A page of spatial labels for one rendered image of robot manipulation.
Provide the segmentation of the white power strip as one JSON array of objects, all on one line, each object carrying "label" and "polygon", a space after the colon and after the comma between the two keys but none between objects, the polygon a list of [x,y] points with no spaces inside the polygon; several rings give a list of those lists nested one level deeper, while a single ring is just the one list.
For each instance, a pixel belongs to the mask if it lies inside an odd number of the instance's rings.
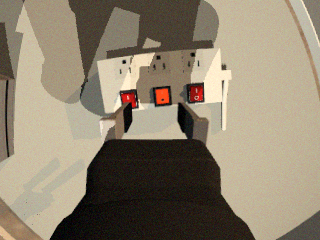
[{"label": "white power strip", "polygon": [[124,102],[132,102],[132,110],[221,102],[221,129],[226,129],[231,70],[221,71],[220,48],[132,55],[97,64],[105,113]]}]

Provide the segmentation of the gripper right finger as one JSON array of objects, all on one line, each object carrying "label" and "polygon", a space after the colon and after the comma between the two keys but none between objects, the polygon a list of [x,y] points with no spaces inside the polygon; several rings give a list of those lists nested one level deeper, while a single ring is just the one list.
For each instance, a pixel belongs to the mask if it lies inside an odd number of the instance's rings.
[{"label": "gripper right finger", "polygon": [[197,139],[207,143],[209,120],[199,117],[185,102],[178,102],[177,122],[187,139]]}]

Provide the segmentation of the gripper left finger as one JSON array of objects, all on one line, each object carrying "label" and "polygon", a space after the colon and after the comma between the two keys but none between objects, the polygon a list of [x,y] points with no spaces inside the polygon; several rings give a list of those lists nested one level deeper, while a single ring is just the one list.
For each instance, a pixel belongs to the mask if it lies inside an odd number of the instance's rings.
[{"label": "gripper left finger", "polygon": [[124,102],[110,117],[99,120],[101,141],[122,139],[132,123],[132,102]]}]

